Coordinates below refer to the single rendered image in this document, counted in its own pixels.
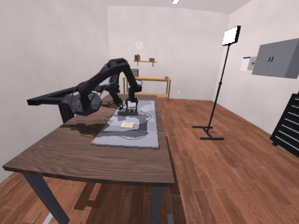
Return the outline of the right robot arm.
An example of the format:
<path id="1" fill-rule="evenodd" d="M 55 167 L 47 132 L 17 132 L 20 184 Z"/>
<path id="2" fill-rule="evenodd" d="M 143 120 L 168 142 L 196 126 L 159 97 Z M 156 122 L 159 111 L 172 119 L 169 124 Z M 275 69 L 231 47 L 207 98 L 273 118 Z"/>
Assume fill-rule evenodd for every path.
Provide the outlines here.
<path id="1" fill-rule="evenodd" d="M 125 77 L 129 81 L 129 94 L 132 95 L 134 93 L 142 91 L 142 86 L 137 84 L 130 70 L 130 65 L 125 60 L 117 60 L 107 64 L 105 68 L 100 73 L 93 76 L 91 80 L 89 80 L 86 83 L 82 83 L 78 86 L 78 98 L 80 100 L 80 103 L 76 107 L 75 111 L 79 113 L 84 113 L 95 95 L 95 93 L 93 93 L 92 90 L 94 90 L 96 86 L 101 84 L 101 82 L 103 82 L 107 78 L 113 75 L 117 75 L 121 72 L 125 74 Z"/>

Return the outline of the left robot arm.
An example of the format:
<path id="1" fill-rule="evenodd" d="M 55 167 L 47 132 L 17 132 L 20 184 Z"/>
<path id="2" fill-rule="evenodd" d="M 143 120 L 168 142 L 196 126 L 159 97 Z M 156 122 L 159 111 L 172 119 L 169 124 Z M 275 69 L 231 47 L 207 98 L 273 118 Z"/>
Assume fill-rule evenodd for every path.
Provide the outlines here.
<path id="1" fill-rule="evenodd" d="M 116 96 L 116 93 L 117 93 L 117 90 L 119 89 L 119 76 L 120 76 L 120 73 L 119 74 L 117 74 L 117 75 L 113 75 L 111 78 L 110 78 L 110 82 L 111 83 L 113 83 L 115 80 L 116 80 L 116 82 L 115 83 L 113 83 L 113 84 L 111 84 L 110 85 L 110 88 L 112 88 L 111 90 L 110 90 L 110 92 L 109 92 L 109 94 L 111 95 L 111 96 L 113 96 L 114 97 L 114 95 Z M 109 108 L 111 106 L 111 103 L 109 103 L 108 104 L 108 106 L 107 106 L 107 108 Z"/>

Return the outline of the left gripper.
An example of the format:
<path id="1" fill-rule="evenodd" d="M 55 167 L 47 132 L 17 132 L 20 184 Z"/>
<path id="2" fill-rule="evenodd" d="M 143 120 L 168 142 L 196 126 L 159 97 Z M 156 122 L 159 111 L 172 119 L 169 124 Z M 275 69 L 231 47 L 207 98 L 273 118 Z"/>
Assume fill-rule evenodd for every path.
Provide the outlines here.
<path id="1" fill-rule="evenodd" d="M 123 109 L 123 102 L 122 102 L 122 100 L 119 98 L 119 96 L 116 94 L 116 96 L 114 95 L 114 97 L 112 97 L 113 98 L 113 102 L 114 102 L 114 104 L 116 104 L 117 106 L 119 106 L 121 109 Z M 117 103 L 118 102 L 118 103 Z M 121 105 L 122 105 L 122 107 L 119 105 L 121 103 Z"/>

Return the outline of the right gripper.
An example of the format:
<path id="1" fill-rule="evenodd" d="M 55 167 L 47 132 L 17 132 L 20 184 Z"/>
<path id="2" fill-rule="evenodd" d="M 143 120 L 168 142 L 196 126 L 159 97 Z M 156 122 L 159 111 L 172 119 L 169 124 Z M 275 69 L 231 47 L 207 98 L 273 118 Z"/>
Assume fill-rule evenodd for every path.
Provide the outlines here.
<path id="1" fill-rule="evenodd" d="M 135 94 L 128 94 L 128 98 L 126 98 L 126 100 L 125 100 L 125 104 L 126 104 L 126 106 L 127 106 L 127 108 L 128 108 L 128 101 L 131 101 L 131 103 L 136 103 L 136 107 L 137 107 L 137 105 L 138 105 L 138 100 L 137 100 L 137 98 L 135 98 Z"/>

